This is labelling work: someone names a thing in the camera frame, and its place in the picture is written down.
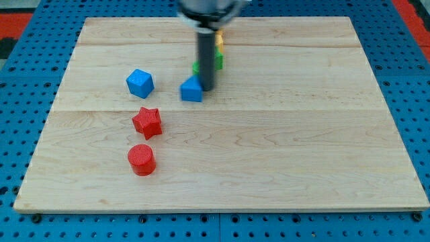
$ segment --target metal shaft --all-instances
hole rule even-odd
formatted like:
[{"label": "metal shaft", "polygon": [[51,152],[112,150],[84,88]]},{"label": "metal shaft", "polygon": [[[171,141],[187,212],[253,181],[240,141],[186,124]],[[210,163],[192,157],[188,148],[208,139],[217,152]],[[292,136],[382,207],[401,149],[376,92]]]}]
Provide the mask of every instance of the metal shaft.
[{"label": "metal shaft", "polygon": [[203,91],[210,91],[215,86],[215,33],[197,33],[199,79]]}]

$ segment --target blue pegboard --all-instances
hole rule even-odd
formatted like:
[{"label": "blue pegboard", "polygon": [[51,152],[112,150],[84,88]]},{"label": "blue pegboard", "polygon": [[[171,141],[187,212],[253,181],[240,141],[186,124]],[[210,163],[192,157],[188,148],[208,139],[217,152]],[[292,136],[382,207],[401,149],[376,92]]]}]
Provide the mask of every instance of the blue pegboard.
[{"label": "blue pegboard", "polygon": [[[430,212],[21,215],[11,208],[86,17],[174,0],[42,0],[0,73],[0,241],[430,241]],[[430,66],[390,1],[253,1],[242,16],[349,16],[430,194]]]}]

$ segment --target red surface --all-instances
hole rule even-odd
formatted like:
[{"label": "red surface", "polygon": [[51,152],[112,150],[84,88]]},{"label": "red surface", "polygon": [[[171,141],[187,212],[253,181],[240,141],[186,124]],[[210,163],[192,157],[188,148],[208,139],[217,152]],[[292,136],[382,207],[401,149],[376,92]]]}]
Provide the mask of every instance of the red surface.
[{"label": "red surface", "polygon": [[152,136],[162,134],[160,112],[158,109],[140,108],[139,113],[132,118],[134,128],[148,140]]},{"label": "red surface", "polygon": [[136,175],[149,175],[155,170],[153,150],[148,145],[135,145],[127,158]]},{"label": "red surface", "polygon": [[425,29],[423,20],[417,15],[414,6],[408,0],[392,0],[392,2],[415,41],[421,47],[427,61],[430,62],[430,32]]},{"label": "red surface", "polygon": [[0,39],[19,39],[32,18],[33,13],[2,13],[0,14]]}]

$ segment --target blue cube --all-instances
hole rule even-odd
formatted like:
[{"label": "blue cube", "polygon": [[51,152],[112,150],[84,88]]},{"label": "blue cube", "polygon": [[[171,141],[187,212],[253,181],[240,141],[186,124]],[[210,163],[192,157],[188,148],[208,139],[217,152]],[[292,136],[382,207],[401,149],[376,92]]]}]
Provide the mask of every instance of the blue cube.
[{"label": "blue cube", "polygon": [[127,78],[127,86],[130,93],[141,98],[146,98],[154,89],[151,74],[136,69]]},{"label": "blue cube", "polygon": [[190,77],[187,81],[182,83],[181,99],[190,102],[202,102],[203,89],[197,75]]}]

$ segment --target wood grain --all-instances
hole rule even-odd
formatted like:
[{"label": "wood grain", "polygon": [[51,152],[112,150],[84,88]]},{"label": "wood grain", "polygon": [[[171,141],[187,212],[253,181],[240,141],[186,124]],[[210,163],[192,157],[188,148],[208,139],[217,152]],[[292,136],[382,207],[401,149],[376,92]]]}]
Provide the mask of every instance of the wood grain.
[{"label": "wood grain", "polygon": [[[238,18],[202,104],[179,101],[195,39],[174,18],[89,18],[14,207],[23,213],[424,210],[427,197],[346,17]],[[151,71],[143,100],[124,80]],[[159,108],[148,141],[131,117]],[[157,168],[133,174],[128,150]]]}]

